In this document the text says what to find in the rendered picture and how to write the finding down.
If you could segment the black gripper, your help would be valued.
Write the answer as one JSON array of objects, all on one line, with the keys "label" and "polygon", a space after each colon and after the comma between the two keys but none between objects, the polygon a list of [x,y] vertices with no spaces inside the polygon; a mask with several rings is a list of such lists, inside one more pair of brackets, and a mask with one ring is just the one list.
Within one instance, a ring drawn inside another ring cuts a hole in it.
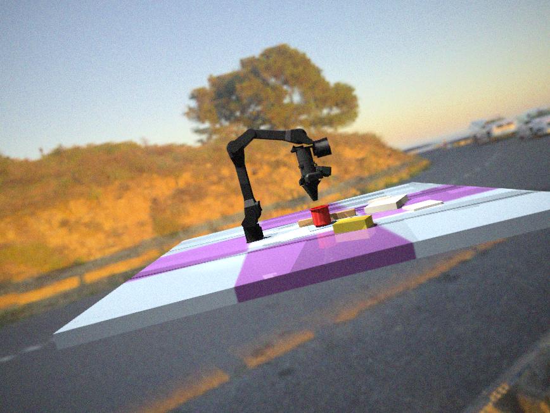
[{"label": "black gripper", "polygon": [[301,179],[299,180],[300,186],[302,186],[313,201],[318,200],[318,184],[319,179],[323,178],[323,174],[315,169],[315,162],[313,159],[306,160],[298,163],[298,168],[301,171]]}]

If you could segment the red cup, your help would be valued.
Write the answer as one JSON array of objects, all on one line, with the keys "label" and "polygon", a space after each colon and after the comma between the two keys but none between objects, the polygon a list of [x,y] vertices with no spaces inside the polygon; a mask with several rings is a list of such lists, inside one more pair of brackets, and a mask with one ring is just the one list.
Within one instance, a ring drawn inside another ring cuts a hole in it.
[{"label": "red cup", "polygon": [[322,227],[331,224],[331,217],[328,207],[329,205],[321,205],[309,209],[311,211],[312,219],[316,227]]}]

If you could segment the yellow rectangular block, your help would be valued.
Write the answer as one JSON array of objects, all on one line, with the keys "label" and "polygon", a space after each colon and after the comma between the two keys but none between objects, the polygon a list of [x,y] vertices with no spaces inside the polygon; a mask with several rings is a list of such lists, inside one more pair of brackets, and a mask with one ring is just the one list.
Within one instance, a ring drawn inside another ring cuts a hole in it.
[{"label": "yellow rectangular block", "polygon": [[367,229],[373,225],[372,215],[365,215],[360,217],[353,217],[349,219],[342,219],[332,224],[333,231],[335,233],[356,231],[361,229]]}]

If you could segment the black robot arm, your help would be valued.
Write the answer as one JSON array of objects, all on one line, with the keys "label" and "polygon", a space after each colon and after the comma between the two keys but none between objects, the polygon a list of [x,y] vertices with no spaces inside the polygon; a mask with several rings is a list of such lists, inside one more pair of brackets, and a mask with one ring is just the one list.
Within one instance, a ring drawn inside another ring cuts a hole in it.
[{"label": "black robot arm", "polygon": [[[311,160],[313,151],[314,156],[318,158],[331,155],[331,148],[328,143],[327,137],[317,141],[311,140],[307,137],[306,131],[303,129],[290,129],[290,130],[264,130],[264,129],[248,129],[244,134],[238,137],[235,141],[231,141],[227,145],[227,152],[234,163],[238,180],[240,183],[241,191],[244,198],[244,211],[245,218],[241,225],[246,237],[246,243],[262,240],[264,235],[262,227],[259,226],[258,219],[261,216],[260,201],[256,201],[248,174],[245,167],[245,152],[246,148],[253,139],[268,139],[286,141],[294,144],[307,144],[312,146],[304,147],[293,146],[291,153],[296,152],[298,162]],[[258,224],[257,224],[258,223]]]}]

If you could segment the orange flat bar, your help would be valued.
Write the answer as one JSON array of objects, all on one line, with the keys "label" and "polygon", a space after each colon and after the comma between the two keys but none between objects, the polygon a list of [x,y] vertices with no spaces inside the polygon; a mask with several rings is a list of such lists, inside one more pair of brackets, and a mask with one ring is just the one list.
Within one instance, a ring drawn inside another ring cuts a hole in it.
[{"label": "orange flat bar", "polygon": [[[344,210],[344,211],[341,211],[341,212],[330,213],[331,221],[332,220],[338,220],[338,219],[344,219],[344,218],[347,218],[347,217],[353,217],[353,216],[356,216],[355,208],[350,209],[350,210]],[[314,225],[314,222],[313,222],[312,218],[303,219],[303,220],[298,221],[298,225],[299,225],[299,227],[311,226],[311,225]]]}]

